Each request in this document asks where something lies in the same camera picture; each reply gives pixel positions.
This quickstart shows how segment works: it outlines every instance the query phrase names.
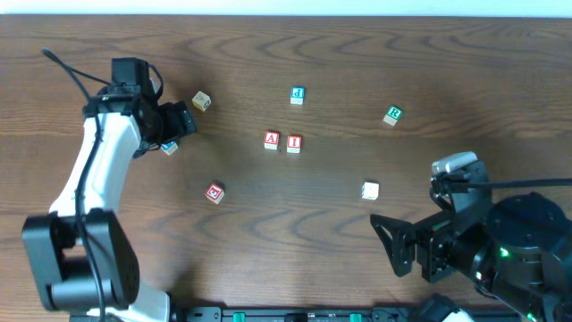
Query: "wood grain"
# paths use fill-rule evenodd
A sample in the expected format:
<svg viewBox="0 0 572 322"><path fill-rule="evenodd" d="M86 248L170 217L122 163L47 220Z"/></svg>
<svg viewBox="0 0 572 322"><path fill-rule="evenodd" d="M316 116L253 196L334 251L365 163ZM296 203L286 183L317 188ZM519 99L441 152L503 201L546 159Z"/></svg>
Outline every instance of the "wood grain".
<svg viewBox="0 0 572 322"><path fill-rule="evenodd" d="M102 78L136 56L165 78L162 101L213 104L173 156L134 160L120 220L146 281L176 300L228 306L414 303L433 292L491 305L455 275L398 278L368 216L417 221L431 163L474 150L495 180L570 176L572 21L455 18L0 16L0 321L43 311L21 242L80 148L83 101L57 66ZM88 89L97 84L86 81ZM291 86L307 88L291 106ZM391 104L404 116L391 128ZM299 156L263 133L304 137ZM365 179L380 198L362 200ZM227 191L204 197L213 180ZM499 199L518 191L503 191ZM568 213L569 189L541 189Z"/></svg>

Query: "green block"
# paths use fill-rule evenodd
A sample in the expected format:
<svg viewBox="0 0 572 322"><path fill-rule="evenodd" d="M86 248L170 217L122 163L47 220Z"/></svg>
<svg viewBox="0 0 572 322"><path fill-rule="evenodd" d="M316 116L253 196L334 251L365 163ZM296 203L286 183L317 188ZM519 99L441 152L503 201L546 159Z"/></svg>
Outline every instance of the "green block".
<svg viewBox="0 0 572 322"><path fill-rule="evenodd" d="M247 319L247 315L244 313L234 313L232 315L232 322L244 322Z"/></svg>
<svg viewBox="0 0 572 322"><path fill-rule="evenodd" d="M403 110L401 110L397 106L391 106L389 110L387 110L387 116L398 121L399 118L403 115Z"/></svg>
<svg viewBox="0 0 572 322"><path fill-rule="evenodd" d="M349 315L349 322L361 322L361 314L352 313Z"/></svg>

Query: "white wall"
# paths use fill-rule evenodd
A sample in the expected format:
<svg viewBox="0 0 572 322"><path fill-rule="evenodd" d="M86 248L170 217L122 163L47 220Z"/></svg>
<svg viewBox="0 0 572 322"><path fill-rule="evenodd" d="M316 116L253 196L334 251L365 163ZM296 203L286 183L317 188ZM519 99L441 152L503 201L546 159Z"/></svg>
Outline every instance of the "white wall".
<svg viewBox="0 0 572 322"><path fill-rule="evenodd" d="M572 17L572 0L0 0L0 13Z"/></svg>

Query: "wooden block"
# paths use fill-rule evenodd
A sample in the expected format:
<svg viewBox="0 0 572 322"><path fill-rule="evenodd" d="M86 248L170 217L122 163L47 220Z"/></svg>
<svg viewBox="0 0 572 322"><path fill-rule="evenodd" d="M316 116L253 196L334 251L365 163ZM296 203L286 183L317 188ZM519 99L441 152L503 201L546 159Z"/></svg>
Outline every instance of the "wooden block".
<svg viewBox="0 0 572 322"><path fill-rule="evenodd" d="M387 110L387 114L383 118L383 121L393 126L397 123L397 121L401 118L402 115L403 111L399 107L390 106L390 109Z"/></svg>
<svg viewBox="0 0 572 322"><path fill-rule="evenodd" d="M302 137L297 135L289 135L286 152L300 153L301 148L302 148Z"/></svg>
<svg viewBox="0 0 572 322"><path fill-rule="evenodd" d="M218 203L221 202L224 197L224 190L223 188L216 185L216 183L213 183L210 187L208 187L205 195L209 200L218 205Z"/></svg>
<svg viewBox="0 0 572 322"><path fill-rule="evenodd" d="M304 103L306 90L303 87L294 86L290 91L290 104L302 105Z"/></svg>
<svg viewBox="0 0 572 322"><path fill-rule="evenodd" d="M211 98L202 91L199 91L197 95L193 97L193 105L199 110L205 112L206 109L211 105Z"/></svg>
<svg viewBox="0 0 572 322"><path fill-rule="evenodd" d="M278 149L278 139L280 134L277 132L266 131L265 135L265 148Z"/></svg>
<svg viewBox="0 0 572 322"><path fill-rule="evenodd" d="M379 195L379 183L365 182L361 188L361 198L376 200Z"/></svg>

